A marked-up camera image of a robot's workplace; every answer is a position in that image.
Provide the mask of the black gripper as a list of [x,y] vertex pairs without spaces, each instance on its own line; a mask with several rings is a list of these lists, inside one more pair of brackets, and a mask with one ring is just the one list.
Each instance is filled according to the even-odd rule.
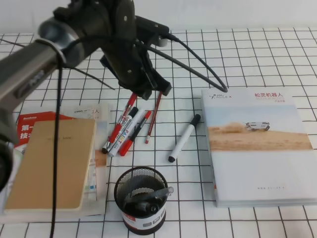
[[101,63],[118,79],[119,85],[148,100],[152,91],[162,92],[167,96],[172,89],[151,63],[148,50],[136,45],[136,15],[132,0],[110,0],[109,15],[112,35],[118,39],[103,49]]

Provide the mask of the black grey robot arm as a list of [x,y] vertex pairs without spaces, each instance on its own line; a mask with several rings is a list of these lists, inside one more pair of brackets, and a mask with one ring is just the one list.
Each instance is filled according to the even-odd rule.
[[143,99],[153,91],[167,95],[171,84],[152,66],[151,45],[164,46],[169,28],[135,15],[131,0],[74,0],[53,11],[38,39],[0,62],[0,185],[13,169],[6,143],[17,143],[13,110],[53,71],[74,68],[97,49],[101,63],[118,83]]

